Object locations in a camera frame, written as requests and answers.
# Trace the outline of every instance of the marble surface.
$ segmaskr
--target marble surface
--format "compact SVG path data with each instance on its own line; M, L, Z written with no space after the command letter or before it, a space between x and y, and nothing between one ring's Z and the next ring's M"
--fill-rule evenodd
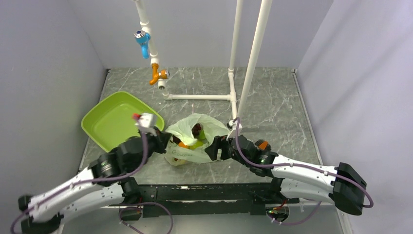
M226 67L168 68L168 90L172 94L229 94ZM246 68L235 70L235 91L241 97ZM226 124L231 118L229 101L163 100L156 86L150 86L150 68L111 69L102 98L127 91L157 111L165 129L192 113L207 114ZM288 68L256 68L242 118L242 134L248 139L267 140L272 151L292 159L319 164L297 87ZM81 168L104 151L92 140ZM153 154L135 176L139 184L195 184L269 182L242 164L229 159L207 164L171 166L162 155Z

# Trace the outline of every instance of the blue valve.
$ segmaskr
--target blue valve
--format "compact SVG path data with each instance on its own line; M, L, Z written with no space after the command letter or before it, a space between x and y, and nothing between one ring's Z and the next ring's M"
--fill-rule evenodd
M141 45L143 58L144 59L149 58L149 52L148 52L148 42L150 40L149 33L145 33L145 31L137 31L135 33L135 39L136 39L136 42L138 42Z

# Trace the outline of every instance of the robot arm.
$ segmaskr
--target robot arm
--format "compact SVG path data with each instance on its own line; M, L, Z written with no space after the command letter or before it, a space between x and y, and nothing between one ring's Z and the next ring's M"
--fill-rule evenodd
M320 166L296 161L272 152L264 140L254 144L243 135L238 136L238 148L232 137L236 137L233 132L228 136L215 137L213 144L205 152L211 160L216 160L218 150L221 149L221 160L232 158L258 176L273 178L270 193L266 194L268 199L319 200L334 204L348 214L361 215L364 192L360 187L365 189L367 184L350 165L340 163L338 167Z
M165 153L171 134L159 131L155 116L143 114L140 134L148 140L148 157L153 152ZM79 174L45 193L19 198L19 209L27 214L21 221L24 234L52 233L60 224L97 208L115 204L138 203L141 195L132 177L96 181L101 178L116 178L133 172L143 159L143 142L140 137L131 137L108 153L102 154Z

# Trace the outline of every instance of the green tray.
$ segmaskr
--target green tray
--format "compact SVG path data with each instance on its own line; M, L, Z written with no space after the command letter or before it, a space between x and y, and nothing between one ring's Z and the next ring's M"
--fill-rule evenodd
M134 113L157 116L156 126L163 130L164 119L147 104L128 92L113 93L91 109L82 119L82 129L106 152L131 136L139 136Z

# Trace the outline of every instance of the plastic bag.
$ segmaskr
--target plastic bag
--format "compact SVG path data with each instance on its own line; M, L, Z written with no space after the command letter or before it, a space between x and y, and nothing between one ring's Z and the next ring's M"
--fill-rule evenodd
M196 149L185 149L175 143L169 143L166 148L165 159L174 166L185 164L187 161L196 163L212 162L204 149L212 144L216 136L228 135L229 130L220 121L204 115L191 114L188 117L169 126L165 131L179 138L186 146L199 145L199 139L192 135L192 127L200 123L205 139L203 145Z

